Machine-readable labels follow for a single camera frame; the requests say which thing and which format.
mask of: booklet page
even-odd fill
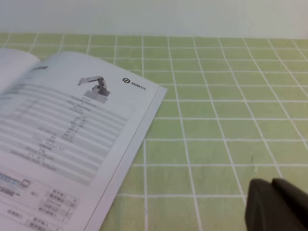
[[[0,96],[2,230],[83,231],[160,87],[80,53]]]
[[[0,49],[0,92],[38,62],[38,57],[30,53],[13,49]]]

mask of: robotic arm image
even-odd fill
[[[98,82],[98,85],[95,85],[92,88],[92,91],[103,95],[103,96],[108,96],[110,94],[110,91],[107,90],[107,84],[106,81],[104,80],[103,77],[101,76],[94,76],[94,77],[89,77],[89,78],[82,78],[81,80],[79,80],[78,86],[84,83],[91,83],[91,82]]]

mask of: black plastic object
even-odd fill
[[[250,181],[248,231],[308,231],[308,195],[283,179]]]

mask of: tabletop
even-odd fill
[[[251,178],[308,192],[308,40],[0,33],[168,88],[101,231],[244,231]]]

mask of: open booklet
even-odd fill
[[[166,91],[81,53],[0,50],[1,230],[99,230]]]

